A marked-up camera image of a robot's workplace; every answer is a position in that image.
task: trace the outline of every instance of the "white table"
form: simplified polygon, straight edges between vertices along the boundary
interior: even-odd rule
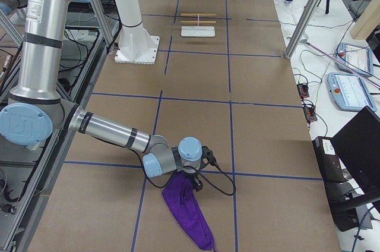
[[[279,20],[282,23],[296,24],[300,19],[303,7],[306,5],[307,1],[308,0],[294,0],[291,4],[287,5],[284,3],[284,0],[274,0]],[[342,0],[330,0],[329,14],[325,14],[325,6],[326,2],[325,0],[322,0],[320,6],[313,13],[309,24],[334,27],[345,24],[352,20],[352,17],[344,6]],[[305,33],[308,35],[308,41],[311,44],[327,53],[334,53],[339,41],[341,40],[344,32],[349,25],[351,25],[351,23],[333,29],[308,26]],[[281,28],[283,31],[285,43],[287,45],[289,42],[288,37],[292,35],[296,26],[281,24]],[[350,31],[346,33],[343,42],[360,46],[368,46],[365,40],[354,40],[350,35]],[[304,70],[303,65],[300,61],[300,53],[305,49],[315,52],[306,45],[299,44],[291,59],[292,67],[299,69],[300,73],[307,77],[309,81],[318,81],[318,78]],[[313,103],[316,103],[317,114],[320,115],[328,125],[327,136],[332,137],[356,115],[355,112],[345,112],[339,110],[328,91],[326,82],[327,74],[331,72],[340,72],[340,70],[333,61],[331,61],[329,65],[328,58],[318,57],[308,52],[304,52],[302,54],[302,60],[307,70],[313,72],[323,79],[321,88],[318,92],[318,100],[316,99],[318,84],[312,83],[309,85],[309,100],[313,101]],[[379,64],[375,56],[373,56],[373,61],[374,63]],[[293,69],[295,74],[299,73],[297,69]],[[375,75],[380,77],[380,68],[375,67],[374,71]],[[300,82],[305,82],[305,79],[301,77]],[[376,92],[376,89],[370,85],[368,85],[368,89],[370,92]],[[376,114],[379,115],[380,97],[373,96],[373,99],[378,108]],[[325,134],[325,129],[326,127],[320,119],[317,122],[313,122],[310,127],[311,139],[313,140],[317,136],[323,136]],[[351,180],[350,183],[354,188],[357,187],[356,182],[353,180]],[[380,218],[379,213],[375,209],[373,209],[371,213],[374,215],[374,217]],[[363,236],[365,240],[357,241],[355,251],[380,251],[380,223],[374,220],[372,221],[372,225],[373,229],[361,230],[360,235]],[[337,229],[342,250],[351,251],[356,231],[356,228],[351,229],[347,232],[340,232]]]

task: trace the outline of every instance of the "silver arm segment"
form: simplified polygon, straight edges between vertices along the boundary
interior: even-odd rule
[[[72,0],[28,1],[20,78],[9,93],[9,105],[0,112],[0,133],[5,138],[28,146],[47,139],[54,129],[75,130],[147,153],[143,160],[148,177],[174,170],[195,172],[184,169],[186,165],[200,168],[202,147],[193,137],[183,139],[179,147],[169,148],[162,136],[126,127],[61,99],[56,83]]]

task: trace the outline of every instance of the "metal pole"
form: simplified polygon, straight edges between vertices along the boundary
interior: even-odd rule
[[[302,16],[297,24],[296,30],[294,31],[293,36],[290,39],[290,42],[288,44],[288,47],[286,48],[286,51],[284,54],[284,57],[286,59],[290,59],[293,53],[295,52],[296,47],[299,43],[299,40],[301,39],[303,33],[305,32],[305,29],[308,26],[308,23],[312,17],[314,9],[319,1],[320,0],[309,0],[308,3],[306,4],[305,9],[303,10]]]
[[[100,29],[103,33],[103,36],[107,45],[111,46],[111,43],[113,41],[113,36],[112,36],[111,29],[108,25],[106,16],[104,14],[102,3],[100,2],[100,0],[91,0],[91,7],[94,10],[97,22],[99,23]]]
[[[16,45],[20,47],[23,42],[23,37],[2,10],[0,10],[0,25],[5,29],[5,32],[11,36]]]
[[[160,38],[144,29],[138,0],[115,0],[123,28],[116,62],[154,64]]]

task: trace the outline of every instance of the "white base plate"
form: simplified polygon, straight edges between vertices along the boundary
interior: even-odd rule
[[[214,26],[182,26],[182,37],[215,37]]]

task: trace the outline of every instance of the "cable connector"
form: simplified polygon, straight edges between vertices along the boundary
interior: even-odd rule
[[[207,163],[211,166],[218,165],[213,151],[211,151],[207,146],[202,146],[202,159],[207,159]]]

